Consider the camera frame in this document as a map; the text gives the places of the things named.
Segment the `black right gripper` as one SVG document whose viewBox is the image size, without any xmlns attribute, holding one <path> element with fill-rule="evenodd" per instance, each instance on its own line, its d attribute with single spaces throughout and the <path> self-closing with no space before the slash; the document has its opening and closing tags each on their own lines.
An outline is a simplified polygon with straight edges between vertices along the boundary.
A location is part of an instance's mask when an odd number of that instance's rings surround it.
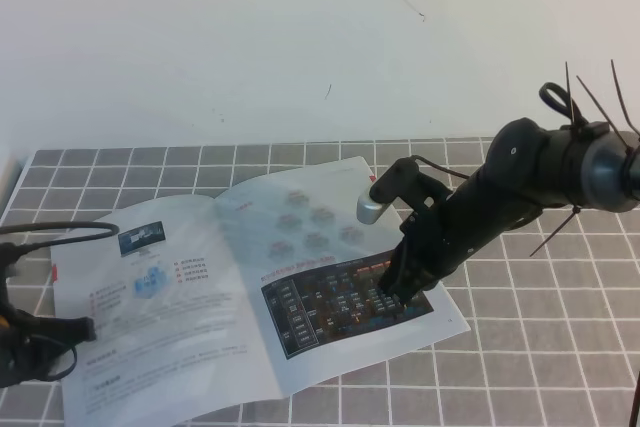
<svg viewBox="0 0 640 427">
<path fill-rule="evenodd" d="M 371 185 L 412 209 L 401 224 L 403 238 L 379 280 L 382 292 L 406 306 L 419 292 L 433 289 L 455 268 L 444 265 L 446 242 L 438 208 L 453 194 L 445 184 L 420 171 L 422 156 L 396 160 Z M 427 162 L 431 167 L 437 165 Z"/>
</svg>

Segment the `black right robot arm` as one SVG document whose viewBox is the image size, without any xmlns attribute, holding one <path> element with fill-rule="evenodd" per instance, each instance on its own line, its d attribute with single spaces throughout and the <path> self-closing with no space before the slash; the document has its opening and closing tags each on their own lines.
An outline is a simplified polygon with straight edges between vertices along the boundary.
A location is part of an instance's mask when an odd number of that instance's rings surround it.
<svg viewBox="0 0 640 427">
<path fill-rule="evenodd" d="M 501 234 L 544 210 L 571 206 L 628 212 L 639 204 L 639 148 L 604 122 L 545 130 L 528 118 L 503 127 L 485 162 L 455 190 L 420 171 L 418 157 L 396 160 L 358 201 L 372 224 L 396 199 L 411 207 L 379 286 L 406 305 Z"/>
</svg>

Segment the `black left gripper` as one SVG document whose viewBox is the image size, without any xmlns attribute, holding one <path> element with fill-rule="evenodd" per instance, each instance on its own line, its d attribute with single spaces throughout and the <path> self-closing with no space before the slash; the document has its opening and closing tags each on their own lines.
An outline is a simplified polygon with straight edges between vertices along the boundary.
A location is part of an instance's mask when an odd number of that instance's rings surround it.
<svg viewBox="0 0 640 427">
<path fill-rule="evenodd" d="M 34 316 L 16 309 L 10 302 L 7 279 L 13 266 L 24 255 L 51 247 L 53 241 L 16 245 L 1 244 L 1 386 L 9 387 L 29 380 L 54 382 L 52 374 L 60 356 L 58 341 L 79 345 L 97 339 L 94 321 L 89 317 L 54 319 Z"/>
</svg>

